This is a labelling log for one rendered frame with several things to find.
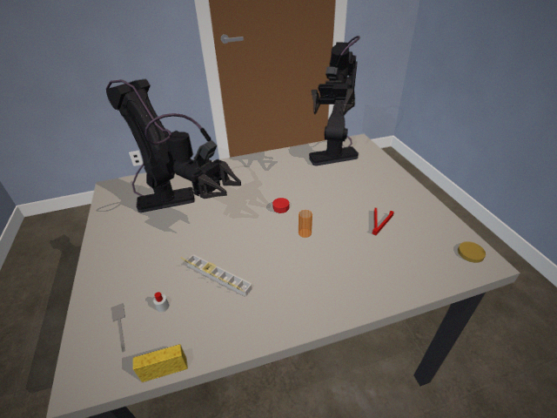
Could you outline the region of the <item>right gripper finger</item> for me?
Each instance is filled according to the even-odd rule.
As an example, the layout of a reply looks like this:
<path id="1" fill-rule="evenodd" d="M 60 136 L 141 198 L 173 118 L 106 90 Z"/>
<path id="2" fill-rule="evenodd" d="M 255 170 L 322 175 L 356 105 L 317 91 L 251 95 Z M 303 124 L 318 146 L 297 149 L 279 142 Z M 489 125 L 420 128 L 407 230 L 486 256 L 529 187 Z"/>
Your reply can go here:
<path id="1" fill-rule="evenodd" d="M 226 190 L 222 186 L 217 184 L 215 181 L 210 179 L 205 174 L 202 174 L 201 176 L 198 177 L 198 182 L 199 182 L 201 197 L 203 199 L 208 199 L 208 198 L 226 196 L 227 195 Z M 218 189 L 219 192 L 211 192 L 210 191 L 210 186 Z"/>
<path id="2" fill-rule="evenodd" d="M 228 166 L 228 164 L 226 162 L 222 162 L 219 164 L 220 166 L 220 172 L 221 172 L 221 178 L 222 178 L 222 182 L 223 185 L 241 185 L 241 181 L 239 180 L 239 178 L 232 172 L 231 168 Z M 228 174 L 235 179 L 235 181 L 230 180 L 230 178 L 228 177 Z"/>

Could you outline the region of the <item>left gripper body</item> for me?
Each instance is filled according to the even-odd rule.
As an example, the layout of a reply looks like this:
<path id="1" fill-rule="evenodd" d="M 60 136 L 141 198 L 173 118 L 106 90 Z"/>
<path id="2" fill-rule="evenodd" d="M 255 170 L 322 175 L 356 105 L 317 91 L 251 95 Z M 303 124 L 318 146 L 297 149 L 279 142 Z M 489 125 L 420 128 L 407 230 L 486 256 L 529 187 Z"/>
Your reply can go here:
<path id="1" fill-rule="evenodd" d="M 339 81 L 342 80 L 342 81 Z M 350 88 L 349 84 L 346 84 L 346 79 L 344 76 L 339 74 L 338 80 L 325 81 L 325 84 L 319 84 L 319 102 L 321 105 L 334 105 L 335 100 L 345 100 L 346 91 Z"/>

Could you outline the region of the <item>orange translucent pill bottle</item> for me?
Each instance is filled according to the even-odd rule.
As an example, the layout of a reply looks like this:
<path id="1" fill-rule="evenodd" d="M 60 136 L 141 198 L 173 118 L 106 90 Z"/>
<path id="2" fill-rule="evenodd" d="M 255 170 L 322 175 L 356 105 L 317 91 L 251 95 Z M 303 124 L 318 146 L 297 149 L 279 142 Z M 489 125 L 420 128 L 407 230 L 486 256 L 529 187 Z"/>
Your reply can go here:
<path id="1" fill-rule="evenodd" d="M 308 238 L 312 235 L 312 212 L 302 210 L 299 212 L 299 236 Z"/>

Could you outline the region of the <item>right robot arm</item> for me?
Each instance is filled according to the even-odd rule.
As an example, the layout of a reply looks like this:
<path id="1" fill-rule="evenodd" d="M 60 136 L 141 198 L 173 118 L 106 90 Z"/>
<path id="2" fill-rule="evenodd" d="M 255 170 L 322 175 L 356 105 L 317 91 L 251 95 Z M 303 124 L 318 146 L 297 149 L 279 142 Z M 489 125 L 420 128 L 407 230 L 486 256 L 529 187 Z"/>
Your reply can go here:
<path id="1" fill-rule="evenodd" d="M 154 191 L 154 194 L 137 198 L 137 209 L 143 210 L 193 200 L 192 187 L 172 192 L 170 181 L 174 178 L 175 173 L 186 179 L 185 168 L 195 161 L 191 159 L 193 152 L 189 134 L 183 131 L 173 131 L 169 142 L 167 140 L 160 145 L 149 143 L 145 136 L 145 127 L 158 116 L 148 97 L 150 84 L 147 79 L 135 80 L 130 84 L 134 85 L 137 91 L 126 84 L 121 84 L 106 89 L 106 94 L 112 107 L 120 111 L 131 129 L 143 158 L 144 169 L 147 173 L 146 183 Z M 165 130 L 159 119 L 156 123 Z M 162 141 L 169 136 L 167 131 L 158 129 L 156 123 L 154 122 L 148 131 L 152 142 Z"/>

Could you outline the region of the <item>yellow round disc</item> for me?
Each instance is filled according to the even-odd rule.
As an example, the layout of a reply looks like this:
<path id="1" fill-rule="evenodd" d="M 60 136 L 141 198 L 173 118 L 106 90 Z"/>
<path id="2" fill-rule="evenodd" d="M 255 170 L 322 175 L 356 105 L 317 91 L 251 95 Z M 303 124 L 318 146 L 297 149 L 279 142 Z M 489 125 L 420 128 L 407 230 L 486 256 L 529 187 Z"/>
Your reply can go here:
<path id="1" fill-rule="evenodd" d="M 481 262 L 485 256 L 485 250 L 476 243 L 462 242 L 458 248 L 459 255 L 467 261 L 478 263 Z"/>

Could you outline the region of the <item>grey cylinder with red top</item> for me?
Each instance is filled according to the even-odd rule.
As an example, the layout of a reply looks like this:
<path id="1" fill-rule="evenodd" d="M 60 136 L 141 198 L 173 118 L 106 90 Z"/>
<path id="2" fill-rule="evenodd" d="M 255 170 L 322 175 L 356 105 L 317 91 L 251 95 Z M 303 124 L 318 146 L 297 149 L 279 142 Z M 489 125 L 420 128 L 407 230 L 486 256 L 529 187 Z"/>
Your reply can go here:
<path id="1" fill-rule="evenodd" d="M 164 312 L 169 308 L 169 302 L 166 299 L 166 296 L 164 294 L 161 294 L 160 292 L 155 293 L 155 298 L 153 300 L 156 309 L 159 312 Z"/>

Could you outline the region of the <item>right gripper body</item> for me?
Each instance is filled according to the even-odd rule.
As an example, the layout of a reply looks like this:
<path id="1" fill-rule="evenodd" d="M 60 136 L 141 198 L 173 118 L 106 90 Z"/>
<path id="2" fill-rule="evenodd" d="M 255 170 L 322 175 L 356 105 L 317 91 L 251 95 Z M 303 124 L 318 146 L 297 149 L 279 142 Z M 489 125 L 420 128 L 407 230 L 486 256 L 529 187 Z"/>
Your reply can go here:
<path id="1" fill-rule="evenodd" d="M 194 157 L 193 164 L 188 164 L 185 168 L 185 176 L 188 180 L 192 182 L 194 194 L 201 197 L 201 192 L 199 188 L 198 176 L 205 174 L 210 179 L 215 181 L 220 185 L 221 172 L 219 164 L 224 162 L 219 159 L 211 162 L 209 159 L 203 159 L 199 153 L 201 152 L 202 145 L 198 148 L 196 157 Z M 221 161 L 221 162 L 220 162 Z M 197 162 L 197 163 L 196 163 Z M 197 168 L 196 168 L 197 167 Z M 195 171 L 196 168 L 196 171 Z M 220 176 L 220 177 L 219 177 Z M 202 197 L 201 197 L 202 198 Z"/>

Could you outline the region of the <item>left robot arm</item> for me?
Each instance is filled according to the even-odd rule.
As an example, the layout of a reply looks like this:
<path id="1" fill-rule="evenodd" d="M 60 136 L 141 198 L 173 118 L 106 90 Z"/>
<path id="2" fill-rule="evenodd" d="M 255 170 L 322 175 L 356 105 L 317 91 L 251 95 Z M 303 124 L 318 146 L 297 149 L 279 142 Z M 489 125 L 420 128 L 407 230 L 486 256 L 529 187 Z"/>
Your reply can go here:
<path id="1" fill-rule="evenodd" d="M 354 88 L 355 79 L 356 79 L 357 61 L 356 61 L 356 56 L 352 54 L 352 51 L 349 51 L 348 49 L 347 51 L 344 52 L 339 63 L 339 69 L 334 67 L 337 62 L 338 56 L 346 47 L 347 47 L 347 43 L 343 43 L 343 42 L 337 42 L 336 45 L 332 47 L 332 67 L 331 67 L 331 60 L 330 60 L 330 66 L 326 67 L 325 74 L 327 79 L 329 80 L 338 80 L 339 74 L 341 74 L 344 76 L 344 79 L 346 79 L 346 84 L 349 84 L 350 88 Z M 347 66 L 347 60 L 349 60 L 348 66 Z M 352 75 L 351 72 L 348 71 L 352 71 Z M 320 163 L 320 162 L 326 162 L 326 161 L 331 161 L 336 159 L 352 158 L 352 157 L 359 156 L 359 153 L 352 146 L 342 148 L 342 143 L 345 142 L 345 139 L 347 137 L 347 129 L 346 128 L 344 129 L 345 126 L 345 118 L 343 114 L 344 103 L 345 100 L 336 100 L 335 104 L 333 105 L 332 114 L 328 119 L 327 126 L 325 127 L 325 140 L 327 140 L 326 151 L 309 153 L 309 157 L 311 158 L 313 163 Z M 343 133 L 344 135 L 342 135 Z"/>

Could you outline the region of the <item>white weekly pill organiser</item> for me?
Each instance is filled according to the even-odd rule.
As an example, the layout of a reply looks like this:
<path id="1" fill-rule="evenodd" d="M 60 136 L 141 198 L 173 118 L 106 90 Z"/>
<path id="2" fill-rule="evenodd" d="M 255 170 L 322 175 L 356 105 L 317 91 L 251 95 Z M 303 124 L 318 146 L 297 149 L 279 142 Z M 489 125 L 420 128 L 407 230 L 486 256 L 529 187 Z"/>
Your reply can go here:
<path id="1" fill-rule="evenodd" d="M 243 279 L 239 278 L 238 276 L 236 276 L 232 273 L 229 273 L 226 270 L 216 266 L 215 264 L 199 258 L 196 255 L 192 255 L 188 260 L 186 260 L 182 257 L 180 257 L 180 258 L 182 260 L 184 260 L 185 262 L 187 262 L 188 267 L 202 273 L 203 275 L 219 282 L 220 284 L 222 284 L 226 287 L 229 287 L 230 289 L 232 289 L 232 290 L 234 290 L 234 291 L 236 291 L 236 292 L 238 292 L 238 293 L 240 293 L 244 296 L 246 296 L 252 290 L 252 284 L 250 282 L 248 282 L 246 280 L 243 280 Z M 193 265 L 196 266 L 197 268 L 194 267 Z M 208 274 L 208 273 L 210 273 L 211 275 Z M 228 285 L 226 283 L 228 283 L 230 285 Z M 246 285 L 247 288 L 245 288 L 245 285 Z"/>

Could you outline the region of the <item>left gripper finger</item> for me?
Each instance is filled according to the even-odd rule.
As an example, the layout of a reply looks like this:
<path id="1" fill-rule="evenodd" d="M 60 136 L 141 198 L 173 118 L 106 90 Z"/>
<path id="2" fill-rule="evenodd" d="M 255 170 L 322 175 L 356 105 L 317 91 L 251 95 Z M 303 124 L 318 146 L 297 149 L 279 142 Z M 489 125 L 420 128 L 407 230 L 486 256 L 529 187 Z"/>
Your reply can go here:
<path id="1" fill-rule="evenodd" d="M 317 106 L 316 106 L 316 98 L 317 98 Z M 318 90 L 312 90 L 312 99 L 313 99 L 313 112 L 315 115 L 320 106 Z"/>
<path id="2" fill-rule="evenodd" d="M 343 114 L 345 115 L 354 106 L 355 106 L 354 90 L 353 89 L 347 89 L 346 101 L 345 101 L 345 105 L 344 105 Z"/>

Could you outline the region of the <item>red short cylinder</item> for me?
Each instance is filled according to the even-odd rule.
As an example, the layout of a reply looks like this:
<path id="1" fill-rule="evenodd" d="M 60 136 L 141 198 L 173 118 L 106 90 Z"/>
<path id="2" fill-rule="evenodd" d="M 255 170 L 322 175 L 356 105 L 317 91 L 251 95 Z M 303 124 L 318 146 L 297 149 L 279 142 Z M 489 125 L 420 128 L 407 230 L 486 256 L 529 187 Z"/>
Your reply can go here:
<path id="1" fill-rule="evenodd" d="M 278 198 L 273 200 L 273 210 L 274 212 L 283 213 L 289 210 L 289 200 L 284 198 Z"/>

